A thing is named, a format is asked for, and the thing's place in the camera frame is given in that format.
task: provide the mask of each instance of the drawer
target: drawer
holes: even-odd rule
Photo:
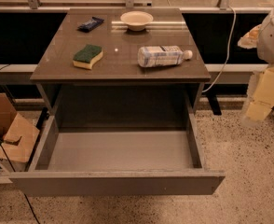
[[[204,167],[185,86],[62,86],[27,172],[29,196],[208,195],[224,179]]]

